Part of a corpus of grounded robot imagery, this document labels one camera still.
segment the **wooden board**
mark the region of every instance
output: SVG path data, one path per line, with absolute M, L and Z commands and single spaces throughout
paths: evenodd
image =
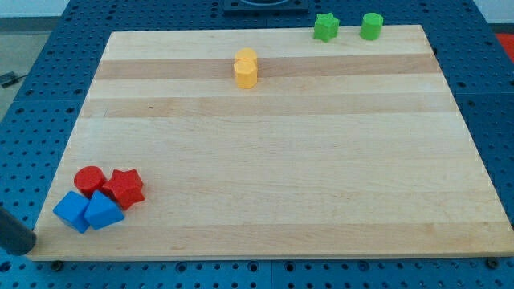
M 511 255 L 514 234 L 420 26 L 115 32 L 57 169 L 34 260 Z M 259 54 L 238 89 L 235 52 Z M 76 171 L 137 169 L 145 202 L 78 234 Z

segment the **toy block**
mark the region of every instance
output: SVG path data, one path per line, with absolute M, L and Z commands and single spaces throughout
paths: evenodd
M 95 230 L 125 219 L 120 207 L 99 190 L 95 191 L 89 202 L 84 218 Z
M 121 209 L 126 210 L 132 204 L 145 200 L 142 189 L 143 181 L 135 169 L 127 172 L 115 169 L 111 179 L 102 186 L 101 191 L 117 202 Z
M 252 88 L 257 84 L 257 66 L 250 59 L 234 63 L 234 74 L 238 88 Z
M 375 40 L 380 37 L 384 18 L 377 13 L 367 13 L 362 18 L 361 37 L 365 40 Z
M 328 42 L 337 36 L 339 30 L 339 19 L 334 14 L 317 14 L 314 22 L 314 39 L 320 39 Z
M 71 228 L 79 231 L 79 233 L 85 232 L 89 223 L 84 218 L 84 212 L 88 208 L 89 200 L 84 196 L 79 195 L 73 191 L 70 191 L 53 209 L 64 224 Z
M 239 60 L 243 60 L 243 59 L 249 59 L 255 63 L 256 67 L 259 67 L 259 65 L 257 64 L 257 53 L 253 49 L 246 47 L 246 48 L 241 49 L 240 51 L 238 51 L 235 54 L 235 57 L 234 57 L 235 63 L 237 63 Z
M 106 181 L 104 172 L 96 166 L 82 168 L 73 179 L 77 189 L 87 198 L 91 198 L 93 192 L 101 189 Z

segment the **blue block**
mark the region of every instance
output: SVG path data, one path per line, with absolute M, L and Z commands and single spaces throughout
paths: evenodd
M 88 221 L 84 218 L 84 212 L 88 208 L 88 205 L 89 200 L 86 197 L 70 191 L 63 197 L 59 204 L 55 206 L 53 212 L 66 225 L 83 233 L 89 227 Z
M 95 230 L 125 218 L 120 207 L 110 198 L 105 197 L 100 191 L 93 193 L 84 217 Z

